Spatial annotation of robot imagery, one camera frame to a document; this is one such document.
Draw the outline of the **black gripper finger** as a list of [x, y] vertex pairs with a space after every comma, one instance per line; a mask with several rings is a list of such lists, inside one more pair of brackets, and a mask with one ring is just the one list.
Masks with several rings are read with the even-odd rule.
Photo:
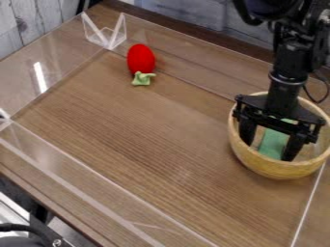
[[305, 144], [306, 144], [306, 135], [304, 133], [297, 133], [292, 135], [281, 159], [284, 161], [293, 161]]
[[256, 137], [257, 123], [246, 115], [242, 115], [240, 118], [238, 132], [242, 141], [250, 146]]

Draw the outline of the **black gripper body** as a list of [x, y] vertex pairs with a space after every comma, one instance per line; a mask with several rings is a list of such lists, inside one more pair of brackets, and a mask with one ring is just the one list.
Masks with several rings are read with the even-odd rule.
[[316, 143], [321, 128], [325, 127], [325, 119], [301, 103], [294, 106], [294, 110], [288, 116], [282, 116], [266, 108], [268, 95], [237, 95], [237, 106], [233, 117], [238, 120], [246, 115], [254, 120], [258, 126], [269, 127], [290, 136], [297, 133], [306, 135], [306, 144]]

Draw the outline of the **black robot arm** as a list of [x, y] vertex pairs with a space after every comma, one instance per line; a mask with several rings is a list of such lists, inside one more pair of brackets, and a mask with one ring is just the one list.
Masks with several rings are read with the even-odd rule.
[[325, 120], [300, 103], [310, 74], [328, 60], [330, 0], [233, 0], [242, 21], [269, 24], [274, 33], [272, 84], [261, 95], [238, 95], [233, 116], [240, 138], [252, 144], [257, 127], [289, 136], [281, 159], [292, 161], [314, 143]]

